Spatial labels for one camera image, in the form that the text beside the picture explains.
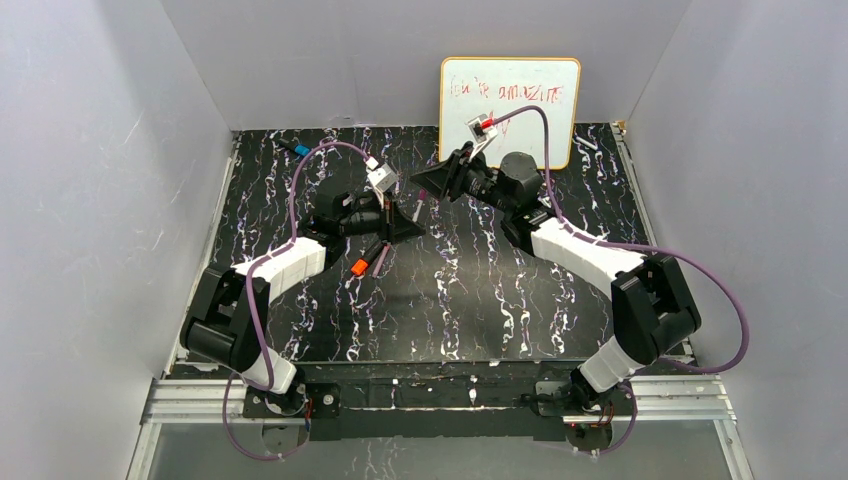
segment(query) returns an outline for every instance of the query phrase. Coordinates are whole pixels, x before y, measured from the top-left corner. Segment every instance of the whiteboard frame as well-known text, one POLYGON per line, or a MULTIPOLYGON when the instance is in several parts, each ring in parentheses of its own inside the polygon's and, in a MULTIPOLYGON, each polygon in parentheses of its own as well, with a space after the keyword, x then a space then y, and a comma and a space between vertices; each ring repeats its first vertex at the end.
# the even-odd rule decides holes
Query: whiteboard frame
MULTIPOLYGON (((442 106, 444 104, 445 98, 445 64, 451 60, 520 60, 520 61, 530 61, 530 62, 563 62, 570 61, 577 64, 577 85, 574 88, 574 110, 571 112, 571 132, 569 134, 569 145, 573 143, 574 139, 574 124, 577 123, 577 101, 580 93, 580 74, 582 73, 583 66, 580 64, 580 60, 577 60, 574 57, 448 57, 442 60, 442 66, 439 71, 439 153, 438 159, 439 162, 442 161, 442 106)), ((551 170, 563 170, 568 167, 568 164, 571 162, 571 147, 568 148, 568 157, 565 159, 565 165, 560 168, 553 168, 551 170)))

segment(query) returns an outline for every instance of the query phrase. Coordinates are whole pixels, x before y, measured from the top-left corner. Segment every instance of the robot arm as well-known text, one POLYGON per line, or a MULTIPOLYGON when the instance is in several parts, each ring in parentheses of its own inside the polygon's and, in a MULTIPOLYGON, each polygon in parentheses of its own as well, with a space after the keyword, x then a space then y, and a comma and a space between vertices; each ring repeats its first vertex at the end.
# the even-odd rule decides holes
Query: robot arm
POLYGON ((700 315, 677 260, 589 243, 562 228, 539 200, 544 179, 530 155, 507 154, 499 169, 481 152, 492 140, 491 121, 468 123, 475 142, 454 150, 439 165, 411 177, 442 200, 468 194, 503 212, 509 242, 527 254, 560 264, 606 295, 613 307, 613 338, 571 373, 559 397, 590 408, 620 382, 650 365, 701 325, 700 315))
MULTIPOLYGON (((365 273, 372 252, 384 245, 424 234, 424 229, 398 208, 392 196, 397 175, 387 163, 369 160, 372 189, 358 195, 340 180, 330 177, 318 186, 315 208, 299 229, 292 246, 265 260, 253 273, 254 299, 261 330, 268 321, 268 306, 304 280, 328 270, 344 254, 347 237, 376 234, 366 258, 351 268, 365 273)), ((180 344, 259 385, 268 384, 268 369, 260 350, 247 298, 246 275, 258 261, 232 267, 209 265, 201 275, 180 332, 180 344)), ((297 368, 273 350, 268 351, 274 371, 274 394, 285 394, 297 368)))

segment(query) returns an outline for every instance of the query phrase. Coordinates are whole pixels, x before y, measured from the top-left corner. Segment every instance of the black and white marbled mat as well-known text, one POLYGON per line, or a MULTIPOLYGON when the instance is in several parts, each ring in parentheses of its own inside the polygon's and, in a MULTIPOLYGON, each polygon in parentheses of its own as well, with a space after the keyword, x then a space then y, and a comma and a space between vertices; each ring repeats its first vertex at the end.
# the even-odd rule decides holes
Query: black and white marbled mat
MULTIPOLYGON (((579 124, 568 166, 554 173, 557 201, 578 226, 614 241, 647 241, 611 127, 579 124)), ((286 197, 299 157, 277 140, 359 145, 401 177, 401 207, 412 214, 418 189, 408 177, 436 160, 435 127, 270 130, 236 138, 232 181, 213 260, 235 264, 282 245, 290 235, 286 197)), ((321 179, 341 175, 363 188, 361 159, 346 150, 316 157, 298 184, 303 215, 321 179)), ((297 361, 439 361, 585 358, 612 333, 607 300, 566 268, 513 249, 499 215, 470 198, 428 199, 427 236, 396 245, 383 271, 351 278, 373 241, 354 238, 328 272, 274 302, 269 344, 297 361)))

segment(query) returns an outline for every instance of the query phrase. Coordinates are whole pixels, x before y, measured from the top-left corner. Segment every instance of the gray wall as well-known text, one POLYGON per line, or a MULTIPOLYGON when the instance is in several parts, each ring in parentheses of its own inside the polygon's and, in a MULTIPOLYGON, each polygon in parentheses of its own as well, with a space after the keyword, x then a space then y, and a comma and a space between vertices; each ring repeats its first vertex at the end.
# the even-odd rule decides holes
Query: gray wall
POLYGON ((454 55, 573 56, 627 118, 691 0, 162 0, 231 129, 436 125, 454 55))
POLYGON ((0 471, 126 475, 231 136, 155 0, 0 6, 0 471))
MULTIPOLYGON (((630 120, 662 244, 741 295, 750 353, 723 375, 758 478, 844 478, 848 5, 696 0, 630 120)), ((738 326, 698 284, 705 363, 738 326)))

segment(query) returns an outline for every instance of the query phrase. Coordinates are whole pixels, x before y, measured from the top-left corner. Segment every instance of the marker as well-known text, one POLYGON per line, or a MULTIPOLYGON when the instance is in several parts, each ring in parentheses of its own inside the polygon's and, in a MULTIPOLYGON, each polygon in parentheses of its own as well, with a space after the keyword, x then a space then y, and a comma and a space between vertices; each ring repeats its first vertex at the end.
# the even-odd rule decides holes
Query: marker
POLYGON ((418 201, 415 202, 415 213, 412 215, 412 221, 418 221, 418 215, 421 214, 421 206, 424 205, 424 200, 427 198, 427 190, 423 188, 418 192, 418 201))
POLYGON ((368 250, 365 252, 365 255, 359 258, 356 263, 350 267, 351 273, 356 275, 357 277, 361 277, 365 275, 365 272, 368 270, 368 267, 374 263, 374 260, 377 260, 377 257, 383 251, 384 243, 380 240, 377 240, 372 244, 368 250))
POLYGON ((586 140, 586 139, 585 139, 585 138, 583 138, 583 137, 580 137, 580 136, 578 136, 578 135, 574 135, 574 141, 575 141, 575 142, 577 142, 577 143, 582 143, 583 145, 585 145, 585 146, 587 146, 587 147, 591 148, 592 150, 594 150, 594 151, 596 151, 596 152, 598 151, 598 146, 597 146, 597 145, 592 144, 592 143, 589 143, 589 141, 588 141, 588 140, 586 140))
POLYGON ((291 150, 292 152, 300 155, 301 157, 305 157, 311 150, 309 147, 304 147, 303 145, 300 145, 298 143, 293 143, 293 142, 290 142, 288 140, 282 140, 281 139, 281 140, 279 140, 279 142, 280 142, 280 145, 285 147, 287 150, 291 150))
POLYGON ((374 271, 371 273, 371 276, 377 278, 380 275, 380 269, 383 268, 383 262, 386 261, 386 254, 389 253, 389 244, 386 243, 383 245, 383 253, 380 254, 380 258, 377 259, 377 263, 374 264, 374 271))

